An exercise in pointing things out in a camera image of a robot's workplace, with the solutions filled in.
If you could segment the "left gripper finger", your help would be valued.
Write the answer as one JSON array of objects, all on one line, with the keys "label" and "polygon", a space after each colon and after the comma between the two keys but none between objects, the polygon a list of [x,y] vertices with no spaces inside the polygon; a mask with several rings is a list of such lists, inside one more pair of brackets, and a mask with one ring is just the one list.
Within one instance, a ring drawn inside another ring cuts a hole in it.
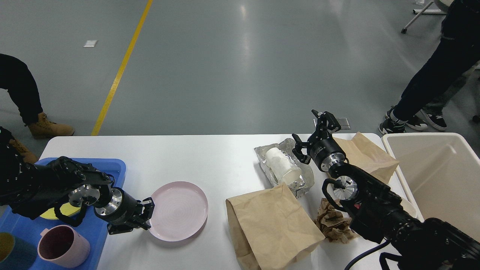
[{"label": "left gripper finger", "polygon": [[149,219],[151,219],[155,208],[155,203],[152,198],[146,198],[143,201],[137,201],[137,222],[139,228],[148,230],[151,228]]}]

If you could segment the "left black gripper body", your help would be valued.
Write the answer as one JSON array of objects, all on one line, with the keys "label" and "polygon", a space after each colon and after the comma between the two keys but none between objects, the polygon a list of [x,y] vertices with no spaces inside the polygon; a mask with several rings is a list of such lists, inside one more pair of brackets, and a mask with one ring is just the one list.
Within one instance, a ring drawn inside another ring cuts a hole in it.
[{"label": "left black gripper body", "polygon": [[112,197],[103,207],[94,208],[96,217],[107,222],[110,235],[123,234],[133,229],[145,228],[142,219],[143,205],[121,188],[112,188]]}]

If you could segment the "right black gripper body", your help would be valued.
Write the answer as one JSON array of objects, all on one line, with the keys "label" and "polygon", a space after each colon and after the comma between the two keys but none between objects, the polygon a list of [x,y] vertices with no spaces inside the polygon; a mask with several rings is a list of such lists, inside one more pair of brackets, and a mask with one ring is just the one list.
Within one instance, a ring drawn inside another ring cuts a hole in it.
[{"label": "right black gripper body", "polygon": [[345,152],[332,137],[310,136],[307,142],[307,153],[320,171],[327,173],[334,164],[347,160]]}]

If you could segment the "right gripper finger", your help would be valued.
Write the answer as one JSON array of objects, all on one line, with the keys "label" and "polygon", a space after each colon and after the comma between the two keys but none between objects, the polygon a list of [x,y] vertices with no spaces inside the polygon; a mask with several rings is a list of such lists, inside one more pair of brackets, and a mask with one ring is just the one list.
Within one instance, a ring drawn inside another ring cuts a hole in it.
[{"label": "right gripper finger", "polygon": [[312,109],[311,112],[316,117],[317,122],[315,131],[311,135],[313,140],[327,140],[332,138],[332,133],[341,130],[341,125],[333,114],[328,111],[319,113]]},{"label": "right gripper finger", "polygon": [[[297,134],[291,134],[293,140],[295,141],[295,146],[292,149],[293,155],[297,158],[302,164],[310,164],[311,156],[309,154],[309,147],[312,146],[310,142],[303,142]],[[307,149],[307,154],[302,152],[303,149]]]}]

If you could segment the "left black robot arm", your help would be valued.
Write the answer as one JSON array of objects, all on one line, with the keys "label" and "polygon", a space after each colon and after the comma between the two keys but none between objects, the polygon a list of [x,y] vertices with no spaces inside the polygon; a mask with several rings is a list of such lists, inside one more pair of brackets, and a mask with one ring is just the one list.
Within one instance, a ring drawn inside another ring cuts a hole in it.
[{"label": "left black robot arm", "polygon": [[151,228],[155,204],[152,198],[139,201],[115,187],[111,174],[90,163],[61,156],[46,165],[29,162],[14,146],[12,133],[1,128],[1,205],[13,213],[36,219],[49,209],[73,227],[82,224],[89,207],[107,222],[108,233],[123,234]]}]

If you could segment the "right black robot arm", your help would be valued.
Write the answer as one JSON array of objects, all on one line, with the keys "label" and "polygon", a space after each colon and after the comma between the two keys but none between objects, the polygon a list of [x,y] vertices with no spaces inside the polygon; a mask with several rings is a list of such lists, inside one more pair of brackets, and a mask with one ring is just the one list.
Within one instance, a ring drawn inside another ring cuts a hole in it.
[{"label": "right black robot arm", "polygon": [[320,171],[329,174],[322,185],[327,201],[349,214],[350,229],[378,244],[351,260],[346,270],[387,245],[392,245],[398,255],[381,253],[383,270],[389,269],[388,260],[397,262],[400,270],[479,269],[478,241],[438,218],[421,222],[408,214],[401,206],[401,197],[387,184],[349,163],[332,136],[341,130],[335,116],[327,111],[312,113],[317,120],[315,131],[306,142],[292,135],[293,154],[303,164],[314,161]]}]

